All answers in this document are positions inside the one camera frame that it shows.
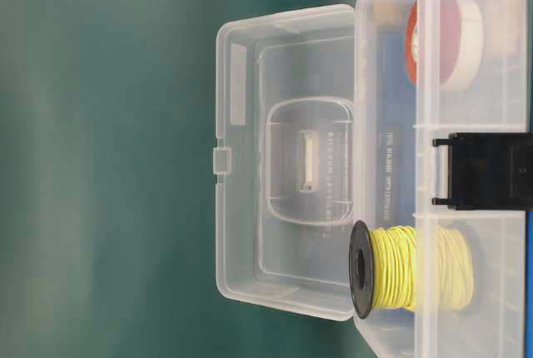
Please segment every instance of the clear plastic box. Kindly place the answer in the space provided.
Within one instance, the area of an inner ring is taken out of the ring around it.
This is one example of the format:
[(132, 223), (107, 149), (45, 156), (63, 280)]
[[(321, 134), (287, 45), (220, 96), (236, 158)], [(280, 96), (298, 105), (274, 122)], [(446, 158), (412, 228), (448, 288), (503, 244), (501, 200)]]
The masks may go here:
[(352, 316), (353, 8), (225, 25), (217, 37), (217, 284), (224, 296)]
[[(348, 319), (353, 221), (414, 226), (416, 310), (356, 318), (371, 348), (380, 357), (522, 356), (526, 215), (433, 206), (446, 194), (447, 151), (431, 141), (526, 131), (526, 3), (358, 0), (355, 12), (322, 7), (224, 26), (214, 152), (221, 293)], [(459, 230), (471, 250), (476, 289), (461, 312), (434, 298), (440, 228)]]

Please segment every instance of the black clasp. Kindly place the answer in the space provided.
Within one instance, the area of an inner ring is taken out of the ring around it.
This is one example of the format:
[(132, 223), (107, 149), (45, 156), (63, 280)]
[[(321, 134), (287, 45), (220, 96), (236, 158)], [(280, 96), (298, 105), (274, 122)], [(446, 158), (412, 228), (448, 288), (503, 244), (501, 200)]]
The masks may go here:
[(533, 209), (533, 133), (454, 133), (433, 146), (448, 146), (448, 197), (434, 205)]

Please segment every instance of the roll of tape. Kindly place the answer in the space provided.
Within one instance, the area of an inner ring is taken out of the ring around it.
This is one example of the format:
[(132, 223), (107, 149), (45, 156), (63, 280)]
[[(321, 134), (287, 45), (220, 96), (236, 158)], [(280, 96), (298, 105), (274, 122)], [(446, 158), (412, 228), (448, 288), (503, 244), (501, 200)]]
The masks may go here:
[[(419, 61), (417, 3), (406, 30), (406, 67), (416, 83)], [(474, 81), (485, 43), (483, 18), (473, 0), (441, 0), (441, 91), (463, 92)]]

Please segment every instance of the spool of wire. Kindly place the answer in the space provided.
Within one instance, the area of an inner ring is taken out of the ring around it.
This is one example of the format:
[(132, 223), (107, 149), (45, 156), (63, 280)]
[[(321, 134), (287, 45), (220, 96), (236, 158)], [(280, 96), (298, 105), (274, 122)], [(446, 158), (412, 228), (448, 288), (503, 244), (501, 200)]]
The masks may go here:
[[(438, 301), (442, 309), (460, 311), (474, 294), (472, 256), (457, 229), (438, 231)], [(416, 232), (410, 226), (370, 231), (358, 221), (350, 239), (351, 298), (357, 315), (374, 310), (416, 308)]]

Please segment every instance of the teal background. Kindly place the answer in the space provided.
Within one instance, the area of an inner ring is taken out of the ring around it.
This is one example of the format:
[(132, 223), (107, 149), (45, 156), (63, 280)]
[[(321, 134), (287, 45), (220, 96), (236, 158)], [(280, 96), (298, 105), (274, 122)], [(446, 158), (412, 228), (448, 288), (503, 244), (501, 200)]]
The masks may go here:
[(356, 0), (0, 0), (0, 356), (373, 356), (215, 285), (215, 36)]

